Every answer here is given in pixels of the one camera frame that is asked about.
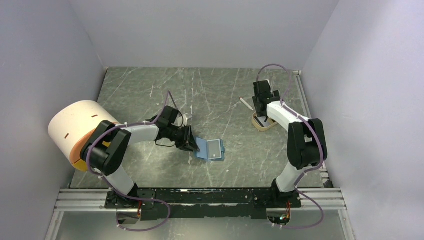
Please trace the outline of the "blue card holder wallet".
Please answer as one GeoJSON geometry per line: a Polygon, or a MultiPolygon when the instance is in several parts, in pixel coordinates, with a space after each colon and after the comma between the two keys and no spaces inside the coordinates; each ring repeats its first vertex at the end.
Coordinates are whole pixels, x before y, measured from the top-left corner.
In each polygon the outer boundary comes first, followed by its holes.
{"type": "Polygon", "coordinates": [[[225,160],[225,147],[222,139],[205,140],[196,137],[195,142],[199,147],[199,151],[194,153],[196,158],[206,162],[225,160]]]}

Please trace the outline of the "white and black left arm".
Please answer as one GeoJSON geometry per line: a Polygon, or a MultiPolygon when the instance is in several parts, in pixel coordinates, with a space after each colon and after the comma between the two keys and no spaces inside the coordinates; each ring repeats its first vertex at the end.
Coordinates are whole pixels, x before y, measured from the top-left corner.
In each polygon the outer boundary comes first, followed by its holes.
{"type": "Polygon", "coordinates": [[[181,151],[199,151],[192,127],[179,123],[180,119],[183,115],[178,109],[165,106],[159,114],[143,122],[125,125],[103,120],[82,147],[80,157],[89,171],[119,192],[118,201],[124,207],[132,208],[138,203],[139,188],[122,166],[128,146],[168,139],[181,151]]]}

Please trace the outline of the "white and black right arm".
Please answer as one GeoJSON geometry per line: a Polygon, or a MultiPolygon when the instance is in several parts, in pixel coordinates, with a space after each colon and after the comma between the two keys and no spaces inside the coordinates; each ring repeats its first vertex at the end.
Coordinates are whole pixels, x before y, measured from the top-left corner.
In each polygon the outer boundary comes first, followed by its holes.
{"type": "Polygon", "coordinates": [[[275,207],[282,207],[289,200],[288,192],[294,191],[307,173],[320,169],[327,159],[324,126],[320,119],[308,118],[290,108],[278,90],[272,91],[268,80],[254,82],[253,90],[252,122],[260,130],[280,125],[287,131],[288,163],[273,181],[277,189],[269,197],[275,207]]]}

